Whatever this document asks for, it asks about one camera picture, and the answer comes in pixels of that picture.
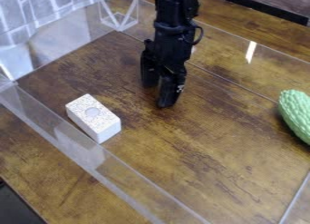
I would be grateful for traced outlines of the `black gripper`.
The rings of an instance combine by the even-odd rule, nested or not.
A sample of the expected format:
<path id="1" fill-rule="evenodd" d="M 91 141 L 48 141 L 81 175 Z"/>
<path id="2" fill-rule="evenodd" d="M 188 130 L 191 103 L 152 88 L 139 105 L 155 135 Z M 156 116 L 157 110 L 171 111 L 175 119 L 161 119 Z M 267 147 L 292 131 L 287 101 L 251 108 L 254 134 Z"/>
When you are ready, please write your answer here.
<path id="1" fill-rule="evenodd" d="M 145 49 L 140 55 L 140 77 L 144 87 L 159 84 L 157 60 L 164 66 L 156 101 L 160 108 L 173 106 L 184 90 L 187 77 L 184 63 L 189 58 L 192 46 L 200 41 L 200 37 L 195 39 L 195 29 L 202 28 L 193 22 L 199 7 L 199 0 L 155 0 L 153 52 L 152 41 L 147 39 Z"/>

